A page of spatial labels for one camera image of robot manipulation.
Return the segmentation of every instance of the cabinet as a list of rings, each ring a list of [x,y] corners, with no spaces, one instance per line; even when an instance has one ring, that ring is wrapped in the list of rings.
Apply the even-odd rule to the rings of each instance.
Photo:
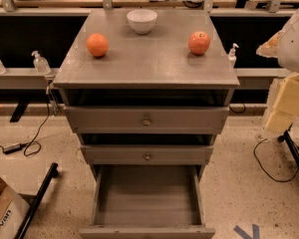
[[[211,238],[199,180],[237,77],[206,12],[156,9],[154,28],[138,35],[129,11],[92,10],[54,80],[97,182],[80,234]],[[187,48],[194,31],[210,36],[203,56]],[[95,32],[110,43],[100,59],[85,47]]]

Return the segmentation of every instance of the speckled floor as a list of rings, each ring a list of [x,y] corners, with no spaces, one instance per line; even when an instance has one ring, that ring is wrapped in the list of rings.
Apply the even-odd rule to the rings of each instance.
[[[31,140],[46,116],[44,106],[30,105],[19,122],[9,123],[14,107],[0,105],[2,145]],[[261,239],[299,239],[299,172],[291,182],[275,182],[253,155],[257,142],[268,136],[262,131],[263,111],[250,105],[243,114],[230,113],[216,139],[200,181],[205,223],[216,230],[213,239],[244,238],[236,226],[256,238],[252,224],[259,226]],[[299,143],[299,118],[291,135]],[[90,224],[96,183],[77,136],[61,111],[49,117],[37,139],[42,149],[31,157],[23,151],[4,155],[0,149],[0,176],[19,193],[36,194],[51,163],[59,164],[60,176],[52,180],[25,238],[81,238],[79,229]],[[296,171],[285,142],[275,136],[260,144],[257,154],[275,178],[290,178]]]

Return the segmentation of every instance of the white bowl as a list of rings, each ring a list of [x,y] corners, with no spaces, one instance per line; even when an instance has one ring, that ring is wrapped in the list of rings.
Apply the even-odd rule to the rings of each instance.
[[[138,34],[147,34],[155,25],[157,12],[148,9],[134,10],[127,15],[130,26]]]

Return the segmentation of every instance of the drawer front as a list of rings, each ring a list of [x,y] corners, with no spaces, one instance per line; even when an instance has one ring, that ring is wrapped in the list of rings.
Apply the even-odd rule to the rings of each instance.
[[[210,146],[82,145],[88,164],[197,164],[205,166],[212,154]]]
[[[97,177],[85,239],[210,239],[191,165],[106,165]]]
[[[107,109],[66,107],[74,132],[211,133],[222,131],[228,108]]]

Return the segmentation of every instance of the orange fruit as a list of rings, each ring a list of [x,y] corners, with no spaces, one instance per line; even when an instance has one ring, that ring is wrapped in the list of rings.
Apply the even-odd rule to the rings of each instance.
[[[87,49],[94,57],[102,57],[109,50],[107,38],[99,33],[92,34],[87,39]]]
[[[194,55],[204,54],[210,44],[209,35],[202,31],[192,33],[188,39],[188,48]]]

